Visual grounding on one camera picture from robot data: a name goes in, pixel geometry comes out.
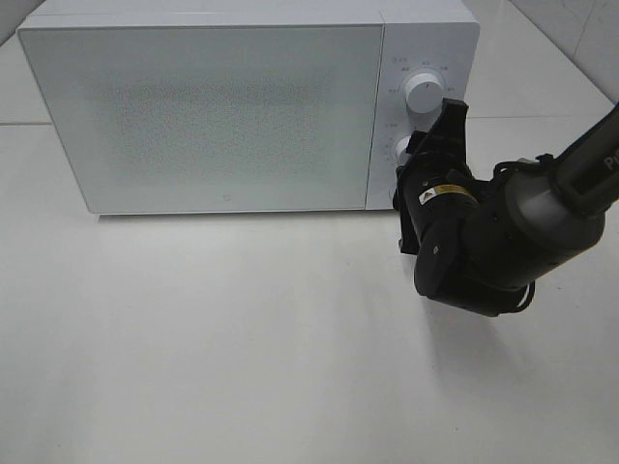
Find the white tabletop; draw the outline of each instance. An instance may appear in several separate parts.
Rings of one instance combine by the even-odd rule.
[[[469,3],[476,173],[610,109],[510,3]],[[391,213],[93,217],[21,60],[0,48],[2,464],[617,462],[619,209],[488,319],[415,293]]]

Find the white microwave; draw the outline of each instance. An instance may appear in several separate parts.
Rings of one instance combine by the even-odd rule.
[[[89,211],[391,208],[461,99],[459,0],[47,0],[18,29]]]

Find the white knob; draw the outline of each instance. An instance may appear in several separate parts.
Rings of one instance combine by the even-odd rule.
[[[410,137],[404,137],[402,140],[399,140],[398,143],[394,146],[394,151],[396,152],[396,159],[398,160],[398,166],[404,166],[410,155],[406,153],[406,147],[408,147],[408,141]]]
[[[413,75],[404,84],[406,104],[416,113],[430,113],[443,101],[443,82],[432,71],[422,71]]]

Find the yellow warning sticker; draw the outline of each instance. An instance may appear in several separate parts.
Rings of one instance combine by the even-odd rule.
[[[456,186],[454,184],[444,184],[442,186],[434,186],[424,191],[421,195],[419,195],[419,202],[422,205],[425,205],[432,198],[435,198],[438,195],[444,195],[445,193],[459,193],[460,195],[470,196],[475,200],[475,197],[466,188]]]

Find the white wall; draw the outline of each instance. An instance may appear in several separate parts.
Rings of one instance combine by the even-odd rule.
[[[0,0],[0,44],[8,39],[21,21],[43,0]]]
[[[619,0],[512,0],[614,102],[619,101]]]

